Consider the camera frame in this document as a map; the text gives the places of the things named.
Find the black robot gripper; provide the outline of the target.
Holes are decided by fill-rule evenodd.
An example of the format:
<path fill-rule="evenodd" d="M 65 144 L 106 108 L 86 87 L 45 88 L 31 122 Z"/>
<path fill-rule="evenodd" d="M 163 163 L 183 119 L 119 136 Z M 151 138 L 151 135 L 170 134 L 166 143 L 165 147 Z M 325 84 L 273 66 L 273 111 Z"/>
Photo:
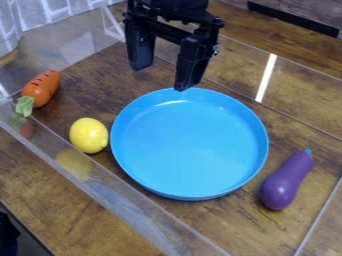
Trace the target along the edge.
<path fill-rule="evenodd" d="M 155 37 L 181 44 L 174 89 L 201 83 L 225 21 L 209 11 L 209 0 L 129 0 L 125 32 L 129 61 L 139 71 L 153 65 Z"/>

